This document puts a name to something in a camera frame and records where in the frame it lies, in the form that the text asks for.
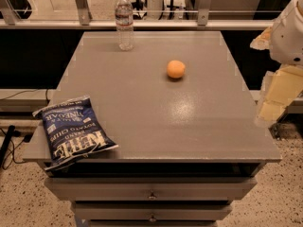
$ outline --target orange ball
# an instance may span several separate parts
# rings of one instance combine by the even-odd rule
[[[167,72],[173,79],[181,78],[186,71],[186,66],[180,61],[170,61],[168,63]]]

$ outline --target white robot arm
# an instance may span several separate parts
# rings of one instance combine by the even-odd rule
[[[281,63],[275,73],[266,73],[257,106],[255,123],[270,128],[303,91],[303,0],[292,0],[251,47],[269,49]]]
[[[274,21],[269,49],[281,64],[303,65],[303,0],[292,0]]]

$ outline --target speckled floor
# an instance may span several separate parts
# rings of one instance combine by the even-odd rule
[[[16,130],[33,131],[35,123]],[[234,210],[219,227],[299,227],[303,226],[303,142],[293,124],[280,127],[276,141],[283,160],[268,164],[257,176],[258,184],[241,201],[232,203]],[[13,138],[18,144],[22,137]],[[22,160],[27,147],[16,149],[16,161]],[[0,227],[76,226],[68,201],[58,201],[44,187],[45,173],[33,163],[12,164],[0,170]]]

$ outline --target drawer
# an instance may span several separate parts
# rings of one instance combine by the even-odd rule
[[[243,198],[255,178],[48,178],[62,201],[232,201]]]
[[[90,227],[217,227],[215,221],[90,221]]]
[[[230,205],[205,202],[76,202],[72,204],[75,215],[81,219],[102,220],[222,220],[232,210]]]

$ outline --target bag of chips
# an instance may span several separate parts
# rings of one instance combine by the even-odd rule
[[[96,152],[118,147],[98,123],[90,96],[51,105],[33,115],[43,120],[52,157],[45,171],[62,169]]]

